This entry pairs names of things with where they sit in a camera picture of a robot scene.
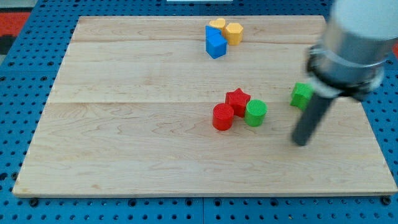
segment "red object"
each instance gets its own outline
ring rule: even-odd
[[[0,13],[0,36],[18,36],[30,12],[2,12]]]
[[[217,104],[213,109],[213,126],[220,131],[226,131],[232,126],[234,109],[226,103]]]
[[[234,108],[236,116],[244,117],[246,105],[250,101],[250,95],[245,94],[240,88],[233,92],[227,92],[225,96],[225,103],[229,104]]]
[[[392,51],[393,51],[394,55],[396,55],[396,57],[398,59],[398,42],[392,47]]]

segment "blue pegboard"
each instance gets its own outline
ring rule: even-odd
[[[11,193],[79,16],[327,18],[331,2],[234,0],[198,5],[165,0],[39,0],[0,65],[0,223],[398,223],[396,195],[382,201],[380,197],[32,199]],[[398,62],[392,54],[388,59],[386,78],[363,106],[397,181]]]

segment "green cylinder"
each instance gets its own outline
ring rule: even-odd
[[[267,105],[261,100],[251,100],[246,105],[244,121],[252,127],[262,124],[267,113]]]

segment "wood plank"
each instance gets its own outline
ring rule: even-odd
[[[290,133],[318,16],[226,17],[244,41],[212,60],[212,17],[81,17],[14,186],[18,197],[389,195],[397,186],[366,115],[339,99],[311,143]],[[262,126],[211,111],[237,87],[267,102]]]

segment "yellow block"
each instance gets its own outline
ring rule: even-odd
[[[224,18],[218,18],[215,21],[210,21],[209,26],[221,30],[221,34],[224,35],[226,21]]]
[[[225,27],[225,38],[229,45],[238,45],[243,38],[243,26],[232,22]]]

